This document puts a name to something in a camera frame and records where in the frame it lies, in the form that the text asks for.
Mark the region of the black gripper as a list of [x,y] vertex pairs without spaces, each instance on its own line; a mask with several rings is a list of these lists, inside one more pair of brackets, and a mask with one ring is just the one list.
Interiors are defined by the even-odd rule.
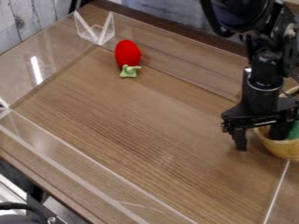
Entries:
[[232,134],[236,149],[247,150],[247,131],[256,127],[269,125],[268,137],[272,140],[284,140],[289,134],[293,123],[299,120],[299,101],[295,98],[280,97],[276,111],[261,115],[255,114],[241,101],[221,114],[221,129]]

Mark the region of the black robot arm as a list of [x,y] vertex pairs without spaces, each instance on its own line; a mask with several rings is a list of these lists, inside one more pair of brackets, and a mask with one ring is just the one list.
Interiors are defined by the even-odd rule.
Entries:
[[221,129],[244,151],[247,130],[267,126],[283,140],[299,120],[299,101],[283,90],[299,65],[299,24],[284,0],[200,0],[200,6],[213,32],[237,35],[247,48],[241,99],[221,114]]

